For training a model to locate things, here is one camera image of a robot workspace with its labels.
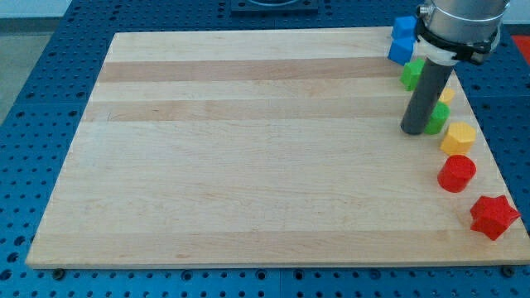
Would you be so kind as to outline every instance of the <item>toy block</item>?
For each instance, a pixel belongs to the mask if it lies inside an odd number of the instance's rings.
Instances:
[[[453,98],[455,97],[455,91],[451,88],[444,88],[444,90],[441,92],[440,98],[438,99],[439,102],[445,103],[448,106],[451,105],[453,102]]]
[[[475,163],[467,156],[449,156],[438,173],[438,184],[444,190],[459,193],[470,183],[476,172]]]
[[[444,124],[446,124],[446,120],[449,118],[450,113],[451,111],[445,103],[437,102],[432,111],[431,117],[429,118],[429,123],[423,132],[430,135],[440,132],[444,127]]]
[[[393,40],[390,52],[388,52],[388,58],[400,65],[405,65],[412,58],[414,42],[412,38]]]
[[[396,17],[394,20],[394,26],[392,28],[392,38],[414,38],[414,28],[416,27],[416,18],[413,16],[409,17]]]
[[[448,155],[465,155],[475,143],[477,132],[468,123],[449,124],[440,149]]]
[[[491,240],[506,231],[521,214],[509,205],[506,195],[497,198],[481,196],[471,208],[471,230],[482,232]]]
[[[420,79],[424,64],[425,61],[421,59],[416,59],[413,62],[408,62],[405,64],[401,78],[399,78],[399,80],[405,84],[405,89],[407,91],[412,91],[416,88],[417,81]]]

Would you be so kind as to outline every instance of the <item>wooden cutting board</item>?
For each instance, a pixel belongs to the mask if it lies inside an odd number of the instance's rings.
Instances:
[[[443,135],[399,123],[411,93],[389,27],[119,33],[26,262],[34,268],[526,263],[521,220],[470,231],[507,195],[479,131],[462,193]],[[456,90],[451,121],[476,119]]]

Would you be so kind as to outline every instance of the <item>blue block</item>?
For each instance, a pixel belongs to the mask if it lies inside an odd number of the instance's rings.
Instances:
[[[393,39],[413,38],[414,27],[416,27],[416,18],[410,17],[396,17],[394,27],[392,29]]]
[[[414,42],[412,38],[402,38],[392,41],[388,58],[400,65],[405,65],[412,58],[414,51]]]

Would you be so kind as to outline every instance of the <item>blue pegboard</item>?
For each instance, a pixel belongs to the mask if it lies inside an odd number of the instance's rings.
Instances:
[[[115,32],[391,26],[418,3],[321,0],[318,13],[232,17],[228,0],[74,0],[0,127],[0,297],[530,296],[530,267],[513,267],[513,275],[500,267],[67,271],[56,281],[24,265]],[[456,71],[528,219],[530,69],[504,31],[484,65]]]

